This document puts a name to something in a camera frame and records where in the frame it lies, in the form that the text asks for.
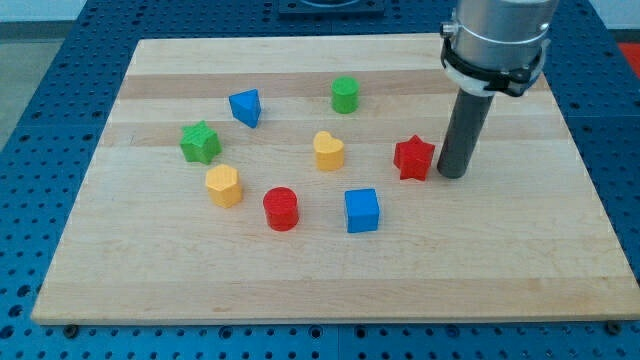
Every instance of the heart shape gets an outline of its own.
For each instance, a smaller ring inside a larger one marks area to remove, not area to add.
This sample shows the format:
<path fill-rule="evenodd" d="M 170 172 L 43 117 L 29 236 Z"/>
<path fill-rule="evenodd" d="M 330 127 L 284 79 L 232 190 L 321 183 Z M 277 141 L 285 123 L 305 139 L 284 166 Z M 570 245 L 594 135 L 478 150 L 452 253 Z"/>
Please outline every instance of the heart shape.
<path fill-rule="evenodd" d="M 344 143 L 331 136 L 328 131 L 320 131 L 313 138 L 313 148 L 318 153 L 332 154 L 341 151 L 344 148 Z"/>

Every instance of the blue triangular prism block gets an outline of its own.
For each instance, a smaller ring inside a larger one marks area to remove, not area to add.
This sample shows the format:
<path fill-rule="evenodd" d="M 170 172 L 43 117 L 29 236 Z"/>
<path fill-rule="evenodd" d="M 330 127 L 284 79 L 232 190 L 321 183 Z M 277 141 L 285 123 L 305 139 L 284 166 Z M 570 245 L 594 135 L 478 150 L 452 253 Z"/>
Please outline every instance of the blue triangular prism block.
<path fill-rule="evenodd" d="M 229 96 L 229 104 L 234 118 L 242 121 L 250 128 L 258 126 L 261 108 L 257 89 Z"/>

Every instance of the yellow heart block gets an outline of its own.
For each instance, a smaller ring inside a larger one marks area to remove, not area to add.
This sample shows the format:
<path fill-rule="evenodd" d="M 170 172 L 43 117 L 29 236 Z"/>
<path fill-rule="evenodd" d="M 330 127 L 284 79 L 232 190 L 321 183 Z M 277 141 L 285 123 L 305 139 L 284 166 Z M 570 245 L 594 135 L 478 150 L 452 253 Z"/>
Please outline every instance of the yellow heart block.
<path fill-rule="evenodd" d="M 313 138 L 318 170 L 333 171 L 344 165 L 344 143 L 331 136 L 328 131 L 320 131 Z"/>
<path fill-rule="evenodd" d="M 242 185 L 238 170 L 221 164 L 207 171 L 205 185 L 211 201 L 223 208 L 230 208 L 242 200 Z"/>

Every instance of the red star block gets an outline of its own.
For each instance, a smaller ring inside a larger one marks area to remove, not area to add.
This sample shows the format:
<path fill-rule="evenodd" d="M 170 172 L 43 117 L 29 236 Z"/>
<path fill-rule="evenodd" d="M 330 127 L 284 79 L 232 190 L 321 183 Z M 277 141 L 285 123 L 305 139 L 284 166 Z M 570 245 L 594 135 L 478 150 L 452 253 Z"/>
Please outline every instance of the red star block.
<path fill-rule="evenodd" d="M 400 169 L 400 180 L 413 178 L 425 181 L 435 149 L 435 145 L 420 140 L 418 135 L 397 143 L 393 163 Z"/>

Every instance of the green block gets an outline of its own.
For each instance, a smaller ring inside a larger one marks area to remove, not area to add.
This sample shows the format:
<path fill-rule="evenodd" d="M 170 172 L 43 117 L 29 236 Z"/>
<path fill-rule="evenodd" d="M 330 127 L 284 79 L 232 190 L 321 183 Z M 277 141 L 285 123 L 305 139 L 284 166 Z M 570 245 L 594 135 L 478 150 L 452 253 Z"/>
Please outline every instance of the green block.
<path fill-rule="evenodd" d="M 183 127 L 182 132 L 180 148 L 188 162 L 209 165 L 213 157 L 222 151 L 218 134 L 204 120 L 194 126 Z"/>
<path fill-rule="evenodd" d="M 331 107 L 340 114 L 348 114 L 358 108 L 360 85 L 350 76 L 341 76 L 331 84 Z"/>

